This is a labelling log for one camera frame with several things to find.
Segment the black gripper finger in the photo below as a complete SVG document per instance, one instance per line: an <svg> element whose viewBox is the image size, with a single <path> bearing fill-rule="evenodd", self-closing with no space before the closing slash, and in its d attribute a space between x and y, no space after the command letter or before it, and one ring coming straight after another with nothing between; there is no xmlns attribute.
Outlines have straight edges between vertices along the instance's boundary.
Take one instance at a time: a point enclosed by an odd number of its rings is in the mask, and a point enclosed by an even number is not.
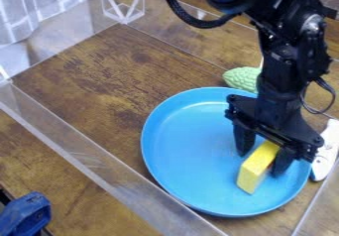
<svg viewBox="0 0 339 236"><path fill-rule="evenodd" d="M238 154L243 157L255 144L255 131L246 125L237 122L234 124L234 135Z"/></svg>
<svg viewBox="0 0 339 236"><path fill-rule="evenodd" d="M273 168L271 168L271 175L274 177L279 177L286 170L289 169L291 163L295 159L295 151L290 148L283 146L274 159Z"/></svg>

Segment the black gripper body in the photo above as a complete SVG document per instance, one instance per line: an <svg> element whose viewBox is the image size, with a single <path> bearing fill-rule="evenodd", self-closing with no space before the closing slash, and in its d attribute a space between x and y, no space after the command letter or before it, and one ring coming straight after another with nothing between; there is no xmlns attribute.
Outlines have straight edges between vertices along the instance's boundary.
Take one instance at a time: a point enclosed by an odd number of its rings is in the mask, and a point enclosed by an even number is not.
<svg viewBox="0 0 339 236"><path fill-rule="evenodd" d="M226 117L281 147L290 147L297 160L313 162L325 141L301 114L302 86L271 83L261 77L257 88L257 97L234 93L227 96Z"/></svg>

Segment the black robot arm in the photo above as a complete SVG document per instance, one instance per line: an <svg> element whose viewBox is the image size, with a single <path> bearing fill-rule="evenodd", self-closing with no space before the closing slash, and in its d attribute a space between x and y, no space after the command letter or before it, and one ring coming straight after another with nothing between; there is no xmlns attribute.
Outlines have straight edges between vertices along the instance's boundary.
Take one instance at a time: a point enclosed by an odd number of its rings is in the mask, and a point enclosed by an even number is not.
<svg viewBox="0 0 339 236"><path fill-rule="evenodd" d="M257 136L279 145L271 169L278 177L294 161L313 162L325 144L301 114L309 84L333 89L322 78L331 63L325 42L325 7L319 0L207 1L227 14L247 14L258 29L263 66L257 97L231 94L226 117L234 122L242 156L253 148Z"/></svg>

